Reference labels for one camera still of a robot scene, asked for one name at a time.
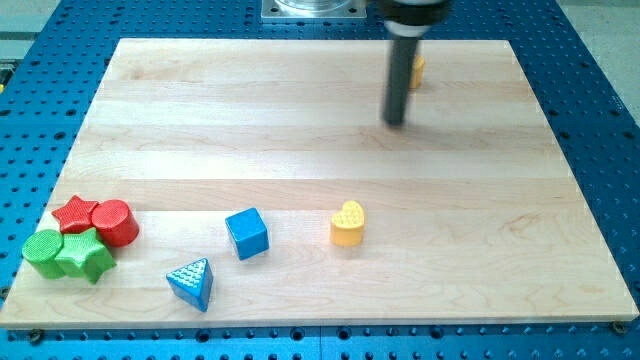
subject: triangular prism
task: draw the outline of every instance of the triangular prism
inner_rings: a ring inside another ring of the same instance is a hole
[[[213,285],[209,261],[202,258],[167,274],[173,292],[182,300],[206,312]]]

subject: blue cube block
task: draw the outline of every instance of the blue cube block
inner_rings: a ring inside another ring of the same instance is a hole
[[[209,308],[213,272],[207,259],[200,259],[167,274],[174,294],[202,312]]]
[[[250,208],[225,219],[238,258],[245,260],[269,249],[267,227],[256,208]]]

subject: yellow block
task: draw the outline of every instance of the yellow block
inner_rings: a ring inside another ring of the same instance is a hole
[[[331,242],[340,246],[355,246],[362,242],[364,210],[353,200],[342,205],[342,211],[331,217]]]
[[[409,89],[417,89],[422,84],[422,73],[424,72],[424,58],[420,55],[416,55],[413,59],[413,69],[411,71],[411,82],[409,83]]]

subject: toy block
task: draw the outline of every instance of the toy block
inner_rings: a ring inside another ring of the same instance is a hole
[[[79,196],[73,195],[61,208],[53,210],[53,215],[60,224],[60,232],[63,234],[79,234],[91,225],[91,213],[98,206],[97,201],[84,201]]]
[[[91,222],[104,243],[111,247],[129,245],[140,232],[129,205],[122,200],[108,200],[98,205],[91,214]]]
[[[64,276],[64,271],[55,259],[63,245],[64,239],[58,231],[38,231],[22,246],[22,257],[45,279],[58,279]]]
[[[353,200],[342,205],[342,210],[331,217],[331,242],[340,246],[355,246],[362,242],[365,216],[362,206]]]
[[[64,247],[56,256],[56,263],[69,277],[85,277],[95,284],[102,273],[116,266],[100,240],[96,228],[80,234],[65,234]]]
[[[202,258],[167,274],[167,281],[177,297],[206,312],[213,286],[209,261]]]
[[[269,249],[267,227],[256,208],[250,208],[225,219],[229,237],[240,260]]]
[[[409,89],[417,89],[422,84],[422,74],[424,73],[424,58],[420,55],[416,55],[413,59],[413,67],[411,70],[411,81],[409,83]]]

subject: heart shape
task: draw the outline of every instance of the heart shape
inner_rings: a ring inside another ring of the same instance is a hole
[[[340,246],[354,246],[362,242],[364,209],[354,200],[342,205],[342,210],[331,217],[331,242]]]

